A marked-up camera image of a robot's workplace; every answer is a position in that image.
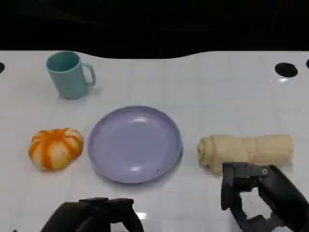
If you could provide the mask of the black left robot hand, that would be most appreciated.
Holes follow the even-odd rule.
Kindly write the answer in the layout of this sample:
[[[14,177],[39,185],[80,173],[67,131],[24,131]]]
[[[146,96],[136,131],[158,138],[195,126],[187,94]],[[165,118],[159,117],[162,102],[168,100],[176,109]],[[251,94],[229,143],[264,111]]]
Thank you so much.
[[[122,223],[129,232],[144,228],[133,210],[133,199],[89,198],[64,202],[51,215],[43,232],[110,232],[111,224]]]

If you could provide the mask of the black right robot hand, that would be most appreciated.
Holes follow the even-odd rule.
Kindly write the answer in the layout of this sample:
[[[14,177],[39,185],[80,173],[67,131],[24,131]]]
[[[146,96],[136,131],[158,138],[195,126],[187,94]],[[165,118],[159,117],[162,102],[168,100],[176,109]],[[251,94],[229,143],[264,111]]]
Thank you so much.
[[[248,218],[242,209],[240,193],[258,189],[269,206],[270,218]],[[295,185],[274,165],[259,166],[247,162],[223,163],[221,208],[229,209],[244,232],[271,232],[288,227],[293,232],[309,230],[309,202]]]

